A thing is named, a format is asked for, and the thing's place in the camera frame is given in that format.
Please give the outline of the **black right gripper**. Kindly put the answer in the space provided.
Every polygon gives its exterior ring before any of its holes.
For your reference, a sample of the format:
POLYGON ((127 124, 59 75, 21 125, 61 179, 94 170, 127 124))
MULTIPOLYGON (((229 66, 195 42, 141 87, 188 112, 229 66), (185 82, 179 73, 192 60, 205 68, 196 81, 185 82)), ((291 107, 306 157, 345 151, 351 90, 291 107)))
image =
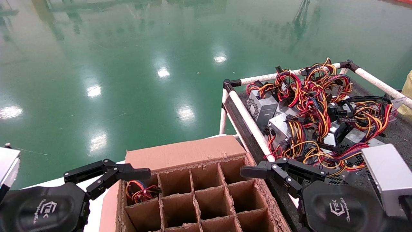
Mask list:
POLYGON ((245 178, 273 179, 293 198, 300 198, 303 232, 391 232, 397 219, 389 217, 368 191, 351 186, 333 186, 322 181, 327 173, 294 159, 261 161, 241 167, 245 178), (314 182, 303 189, 299 179, 314 182))

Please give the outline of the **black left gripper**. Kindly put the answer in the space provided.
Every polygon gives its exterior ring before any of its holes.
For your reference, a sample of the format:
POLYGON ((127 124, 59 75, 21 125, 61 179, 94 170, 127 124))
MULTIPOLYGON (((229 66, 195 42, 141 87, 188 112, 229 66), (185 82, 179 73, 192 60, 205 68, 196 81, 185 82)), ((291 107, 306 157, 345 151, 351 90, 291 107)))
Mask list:
POLYGON ((89 201, 96 200, 119 180, 147 180, 149 168, 109 159, 64 173, 66 184, 12 190, 1 202, 2 232, 82 232, 90 214, 89 201), (76 184, 99 177, 83 191, 76 184))

